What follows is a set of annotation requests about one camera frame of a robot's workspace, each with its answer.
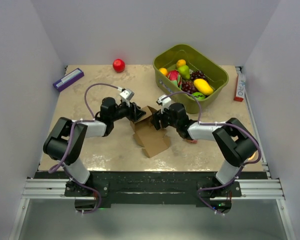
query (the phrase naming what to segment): cardboard piece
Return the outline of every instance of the cardboard piece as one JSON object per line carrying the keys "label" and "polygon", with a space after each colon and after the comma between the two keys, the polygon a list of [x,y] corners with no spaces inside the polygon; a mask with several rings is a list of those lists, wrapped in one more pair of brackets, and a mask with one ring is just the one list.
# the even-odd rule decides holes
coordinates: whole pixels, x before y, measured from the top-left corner
{"label": "cardboard piece", "polygon": [[166,136],[166,129],[156,130],[152,125],[152,113],[157,110],[151,106],[145,106],[142,108],[145,111],[145,115],[141,117],[137,122],[130,121],[130,125],[134,131],[133,138],[136,143],[140,145],[143,153],[148,157],[163,152],[170,147],[170,137]]}

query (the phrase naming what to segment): yellow mango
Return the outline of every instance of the yellow mango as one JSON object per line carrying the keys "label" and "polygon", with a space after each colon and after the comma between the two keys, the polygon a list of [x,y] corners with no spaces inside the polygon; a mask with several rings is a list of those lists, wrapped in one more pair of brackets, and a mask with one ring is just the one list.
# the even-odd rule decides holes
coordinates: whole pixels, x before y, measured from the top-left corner
{"label": "yellow mango", "polygon": [[199,90],[199,92],[203,93],[204,95],[211,95],[214,90],[212,89],[212,87],[210,87],[209,83],[207,83],[206,80],[198,78],[196,80],[194,80],[194,86],[196,87],[196,89]]}

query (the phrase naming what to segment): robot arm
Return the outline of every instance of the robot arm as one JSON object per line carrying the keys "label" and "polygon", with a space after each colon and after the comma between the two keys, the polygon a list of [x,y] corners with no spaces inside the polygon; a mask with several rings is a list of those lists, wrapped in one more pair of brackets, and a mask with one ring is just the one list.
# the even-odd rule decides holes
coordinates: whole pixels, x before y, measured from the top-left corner
{"label": "robot arm", "polygon": [[236,125],[246,132],[248,130],[236,118],[231,118],[226,122],[218,122],[215,125],[191,120],[183,104],[172,103],[169,97],[165,97],[166,95],[163,95],[157,101],[159,105],[162,105],[162,108],[153,114],[152,123],[155,128],[159,130],[171,126],[176,128],[183,139],[216,141],[225,160],[221,169],[216,173],[214,186],[228,183],[236,176],[242,164],[254,154],[257,148],[244,133],[227,124]]}
{"label": "robot arm", "polygon": [[130,102],[133,96],[134,93],[131,90],[123,89],[120,93],[119,105],[112,97],[104,98],[99,116],[97,113],[94,120],[74,121],[65,117],[59,118],[43,145],[43,152],[53,160],[64,159],[62,166],[71,176],[79,183],[89,185],[89,182],[92,182],[89,181],[90,172],[79,158],[84,139],[106,137],[113,130],[115,121],[126,117],[136,122],[146,114],[134,102]]}

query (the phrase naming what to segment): purple box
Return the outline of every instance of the purple box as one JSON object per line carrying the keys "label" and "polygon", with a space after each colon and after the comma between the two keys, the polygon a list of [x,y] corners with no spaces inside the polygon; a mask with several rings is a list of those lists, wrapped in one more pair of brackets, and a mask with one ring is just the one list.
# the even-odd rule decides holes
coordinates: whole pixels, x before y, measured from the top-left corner
{"label": "purple box", "polygon": [[55,89],[57,89],[58,92],[61,92],[71,84],[82,78],[84,75],[84,72],[80,68],[77,68],[69,74],[65,75],[63,78],[56,81],[53,86]]}

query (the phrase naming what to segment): red apple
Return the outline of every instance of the red apple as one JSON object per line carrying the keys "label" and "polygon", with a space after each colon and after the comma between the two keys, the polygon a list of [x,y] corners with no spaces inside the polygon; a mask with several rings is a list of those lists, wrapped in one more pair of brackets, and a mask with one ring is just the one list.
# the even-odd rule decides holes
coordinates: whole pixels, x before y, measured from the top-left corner
{"label": "red apple", "polygon": [[112,66],[117,73],[121,73],[123,70],[125,70],[126,64],[121,59],[116,59],[113,61]]}

